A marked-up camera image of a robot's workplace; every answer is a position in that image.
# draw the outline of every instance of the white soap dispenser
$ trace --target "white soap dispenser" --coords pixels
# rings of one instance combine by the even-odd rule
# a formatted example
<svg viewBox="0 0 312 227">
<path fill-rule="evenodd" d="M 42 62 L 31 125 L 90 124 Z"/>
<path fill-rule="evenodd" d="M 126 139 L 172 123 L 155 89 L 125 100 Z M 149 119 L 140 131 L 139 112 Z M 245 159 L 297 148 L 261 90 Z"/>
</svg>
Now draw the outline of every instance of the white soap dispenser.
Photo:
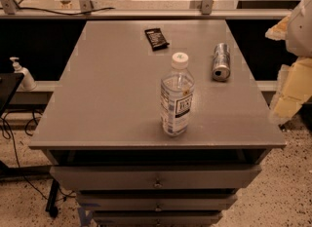
<svg viewBox="0 0 312 227">
<path fill-rule="evenodd" d="M 20 64 L 16 61 L 19 59 L 18 57 L 10 57 L 10 60 L 13 62 L 13 67 L 15 69 L 15 73 L 23 73 L 23 79 L 21 81 L 21 87 L 26 91 L 32 91 L 37 87 L 35 80 L 32 78 L 29 70 L 25 67 L 20 66 Z"/>
</svg>

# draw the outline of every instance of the speckled floor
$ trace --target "speckled floor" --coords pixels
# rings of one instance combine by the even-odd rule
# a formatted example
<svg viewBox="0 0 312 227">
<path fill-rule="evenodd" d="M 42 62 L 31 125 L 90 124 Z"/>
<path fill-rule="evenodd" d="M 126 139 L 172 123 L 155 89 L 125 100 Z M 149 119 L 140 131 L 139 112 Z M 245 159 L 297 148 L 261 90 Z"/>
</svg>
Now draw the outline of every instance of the speckled floor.
<svg viewBox="0 0 312 227">
<path fill-rule="evenodd" d="M 12 115 L 8 120 L 13 125 L 22 126 L 31 117 L 31 114 L 23 114 L 22 120 L 17 120 L 17 116 Z M 271 151 L 262 162 L 260 175 L 248 188 L 238 191 L 238 201 L 223 212 L 214 227 L 312 226 L 312 132 L 303 124 L 299 114 L 285 127 L 283 135 L 287 147 Z M 40 151 L 27 147 L 31 136 L 23 129 L 14 129 L 14 135 L 22 166 L 49 164 Z M 0 160 L 16 167 L 12 140 L 1 136 L 0 146 Z M 48 197 L 51 179 L 31 182 Z M 1 227 L 80 226 L 79 206 L 75 199 L 64 200 L 61 193 L 58 193 L 58 217 L 55 219 L 45 212 L 47 200 L 23 180 L 0 181 L 0 198 Z"/>
</svg>

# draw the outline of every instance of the silver can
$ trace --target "silver can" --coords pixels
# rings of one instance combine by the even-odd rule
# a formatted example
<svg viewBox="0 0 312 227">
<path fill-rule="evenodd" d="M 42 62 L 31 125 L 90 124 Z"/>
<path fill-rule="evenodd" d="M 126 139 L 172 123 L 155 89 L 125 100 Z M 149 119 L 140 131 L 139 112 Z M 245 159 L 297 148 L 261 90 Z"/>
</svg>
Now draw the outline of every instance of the silver can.
<svg viewBox="0 0 312 227">
<path fill-rule="evenodd" d="M 213 78 L 224 82 L 230 77 L 230 47 L 220 43 L 214 48 Z"/>
</svg>

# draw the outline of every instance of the gray drawer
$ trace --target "gray drawer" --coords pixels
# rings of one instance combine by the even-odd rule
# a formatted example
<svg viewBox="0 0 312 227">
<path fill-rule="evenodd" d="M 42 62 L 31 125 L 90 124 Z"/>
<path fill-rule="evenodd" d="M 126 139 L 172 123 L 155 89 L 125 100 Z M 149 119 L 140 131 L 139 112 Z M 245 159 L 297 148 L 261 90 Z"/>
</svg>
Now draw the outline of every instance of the gray drawer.
<svg viewBox="0 0 312 227">
<path fill-rule="evenodd" d="M 94 212 L 93 219 L 97 224 L 104 226 L 122 226 L 141 224 L 143 226 L 163 227 L 166 225 L 210 226 L 217 223 L 222 215 L 219 212 L 208 211 L 178 211 L 178 212 Z"/>
<path fill-rule="evenodd" d="M 209 189 L 247 187 L 259 165 L 52 167 L 51 175 L 66 189 Z"/>
<path fill-rule="evenodd" d="M 236 195 L 203 193 L 114 193 L 77 195 L 85 210 L 223 210 L 237 200 Z"/>
</svg>

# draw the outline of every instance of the gray tabletop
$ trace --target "gray tabletop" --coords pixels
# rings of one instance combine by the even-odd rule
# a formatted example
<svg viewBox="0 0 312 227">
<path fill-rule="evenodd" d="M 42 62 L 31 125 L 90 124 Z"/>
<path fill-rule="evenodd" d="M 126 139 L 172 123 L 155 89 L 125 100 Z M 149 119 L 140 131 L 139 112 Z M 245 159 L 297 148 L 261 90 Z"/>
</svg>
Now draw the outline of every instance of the gray tabletop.
<svg viewBox="0 0 312 227">
<path fill-rule="evenodd" d="M 152 52 L 144 29 L 170 46 Z M 231 77 L 212 79 L 214 48 L 231 49 Z M 189 127 L 167 136 L 160 79 L 172 54 L 189 55 L 195 78 Z M 88 21 L 32 137 L 30 148 L 272 148 L 285 145 L 224 20 Z"/>
</svg>

